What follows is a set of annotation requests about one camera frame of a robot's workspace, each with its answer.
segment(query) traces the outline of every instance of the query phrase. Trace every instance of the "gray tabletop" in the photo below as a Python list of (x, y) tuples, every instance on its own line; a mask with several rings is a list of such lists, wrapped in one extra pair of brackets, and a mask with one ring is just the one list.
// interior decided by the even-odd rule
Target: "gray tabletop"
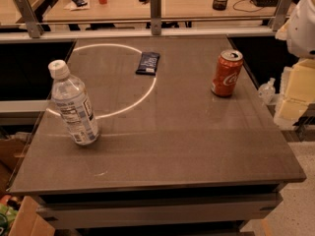
[[(101, 136), (79, 147), (53, 104), (11, 188), (24, 195), (303, 181), (305, 174), (244, 68), (211, 93), (225, 36), (80, 39), (69, 66), (87, 86)], [(157, 76), (136, 75), (141, 52)]]

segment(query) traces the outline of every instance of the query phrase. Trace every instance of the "clear plastic bottle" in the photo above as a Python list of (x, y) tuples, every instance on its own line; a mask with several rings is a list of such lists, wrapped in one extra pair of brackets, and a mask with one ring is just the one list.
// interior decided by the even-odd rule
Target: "clear plastic bottle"
[(99, 132), (85, 84), (70, 74), (63, 60), (51, 62), (48, 68), (54, 79), (51, 99), (56, 103), (69, 134), (78, 145), (93, 143)]
[(269, 104), (276, 92), (274, 87), (275, 78), (270, 78), (265, 84), (262, 84), (258, 88), (258, 96), (261, 97), (265, 104)]

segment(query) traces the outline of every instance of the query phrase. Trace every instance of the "soda can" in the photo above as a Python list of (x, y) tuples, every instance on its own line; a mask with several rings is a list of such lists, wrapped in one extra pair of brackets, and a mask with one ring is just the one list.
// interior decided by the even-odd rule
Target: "soda can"
[(239, 51), (223, 51), (218, 58), (217, 70), (211, 87), (212, 92), (221, 97), (231, 96), (242, 65), (243, 54)]

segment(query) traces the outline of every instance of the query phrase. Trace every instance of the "plastic bottle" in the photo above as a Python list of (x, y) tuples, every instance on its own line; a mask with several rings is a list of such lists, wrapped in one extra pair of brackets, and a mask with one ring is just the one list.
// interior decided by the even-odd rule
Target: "plastic bottle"
[(262, 84), (258, 88), (258, 95), (261, 97), (265, 104), (269, 104), (276, 92), (274, 87), (275, 78), (270, 78), (269, 81), (265, 84)]
[(51, 62), (48, 68), (54, 79), (51, 99), (56, 103), (69, 134), (78, 145), (93, 143), (99, 132), (85, 84), (70, 74), (63, 60)]

